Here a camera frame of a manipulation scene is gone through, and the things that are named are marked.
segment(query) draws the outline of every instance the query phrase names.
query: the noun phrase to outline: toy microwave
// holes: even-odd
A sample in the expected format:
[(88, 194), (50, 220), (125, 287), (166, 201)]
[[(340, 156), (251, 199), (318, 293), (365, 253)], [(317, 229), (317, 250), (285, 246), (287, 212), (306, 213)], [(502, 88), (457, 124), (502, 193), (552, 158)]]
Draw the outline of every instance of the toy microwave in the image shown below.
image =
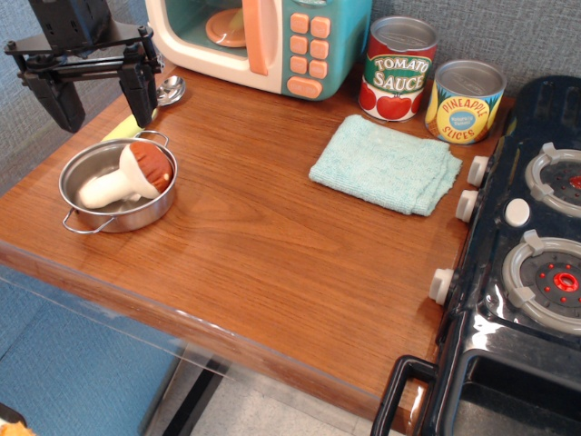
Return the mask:
[(372, 0), (146, 0), (176, 65), (276, 94), (335, 94), (365, 49)]

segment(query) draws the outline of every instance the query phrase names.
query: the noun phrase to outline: white round button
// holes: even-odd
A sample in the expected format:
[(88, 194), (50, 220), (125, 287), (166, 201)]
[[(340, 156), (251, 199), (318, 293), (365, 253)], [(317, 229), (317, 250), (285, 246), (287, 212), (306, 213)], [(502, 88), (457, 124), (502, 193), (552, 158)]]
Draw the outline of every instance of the white round button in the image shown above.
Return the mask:
[(454, 270), (450, 270), (449, 268), (441, 270), (438, 268), (436, 272), (434, 272), (432, 284), (429, 286), (429, 298), (439, 305), (444, 305), (453, 277)]
[(468, 172), (468, 183), (479, 188), (482, 184), (482, 179), (484, 179), (487, 165), (488, 158), (486, 156), (475, 156), (470, 165), (470, 171)]
[(520, 227), (527, 223), (530, 218), (530, 207), (522, 198), (512, 200), (505, 210), (505, 220), (513, 227)]
[(476, 199), (478, 198), (478, 191), (462, 191), (458, 207), (456, 208), (456, 217), (464, 223), (469, 223), (474, 207), (476, 206)]

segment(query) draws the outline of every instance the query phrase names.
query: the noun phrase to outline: pineapple illustration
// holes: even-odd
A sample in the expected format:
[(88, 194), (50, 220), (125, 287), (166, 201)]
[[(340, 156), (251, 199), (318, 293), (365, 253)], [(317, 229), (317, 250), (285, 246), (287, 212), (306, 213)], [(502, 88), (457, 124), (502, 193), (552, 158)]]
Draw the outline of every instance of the pineapple illustration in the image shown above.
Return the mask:
[(426, 111), (426, 127), (429, 132), (438, 137), (438, 108), (446, 100), (446, 92), (437, 84), (432, 86), (432, 95), (429, 99), (428, 110)]
[(490, 113), (488, 114), (488, 121), (484, 127), (482, 127), (482, 131), (474, 138), (474, 142), (477, 143), (482, 141), (488, 136), (488, 131), (490, 127), (494, 123), (494, 118), (497, 115), (498, 107), (500, 106), (500, 98), (502, 95), (494, 95), (488, 101), (488, 108), (490, 108)]

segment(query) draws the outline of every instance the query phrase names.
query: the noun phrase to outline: light blue washcloth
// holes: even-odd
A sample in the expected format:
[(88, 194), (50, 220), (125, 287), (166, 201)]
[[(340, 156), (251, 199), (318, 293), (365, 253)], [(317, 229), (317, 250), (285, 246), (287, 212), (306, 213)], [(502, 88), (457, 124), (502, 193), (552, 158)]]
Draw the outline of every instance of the light blue washcloth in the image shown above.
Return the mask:
[(313, 182), (406, 215), (430, 215), (462, 161), (446, 143), (348, 116), (310, 169)]

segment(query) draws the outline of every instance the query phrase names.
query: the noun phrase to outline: tomato illustration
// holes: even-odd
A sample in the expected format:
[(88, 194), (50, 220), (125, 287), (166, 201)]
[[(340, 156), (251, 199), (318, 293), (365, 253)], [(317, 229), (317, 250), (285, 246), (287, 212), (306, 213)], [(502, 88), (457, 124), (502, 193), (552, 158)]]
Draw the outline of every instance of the tomato illustration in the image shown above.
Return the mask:
[(375, 107), (375, 103), (375, 93), (369, 89), (365, 82), (363, 82), (361, 84), (361, 92), (359, 93), (359, 104), (366, 111), (370, 111)]
[(418, 113), (419, 105), (421, 104), (421, 97), (423, 95), (424, 95), (424, 92), (422, 91), (421, 93), (418, 94), (418, 96), (414, 100), (414, 103), (411, 104), (411, 112), (412, 113), (414, 113), (414, 114)]
[(381, 97), (378, 100), (378, 112), (386, 120), (398, 120), (408, 113), (411, 100), (401, 97)]

